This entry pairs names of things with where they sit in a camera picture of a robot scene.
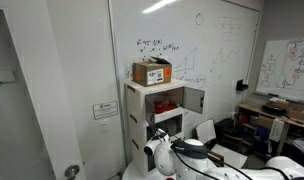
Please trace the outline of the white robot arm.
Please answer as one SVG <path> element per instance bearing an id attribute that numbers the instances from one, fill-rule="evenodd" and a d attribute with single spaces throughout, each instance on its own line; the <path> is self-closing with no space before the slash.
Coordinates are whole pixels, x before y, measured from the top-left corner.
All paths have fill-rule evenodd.
<path id="1" fill-rule="evenodd" d="M 196 139 L 172 141 L 158 128 L 144 153 L 154 157 L 158 172 L 176 180 L 304 180 L 304 167 L 286 156 L 276 156 L 260 169 L 236 168 Z"/>

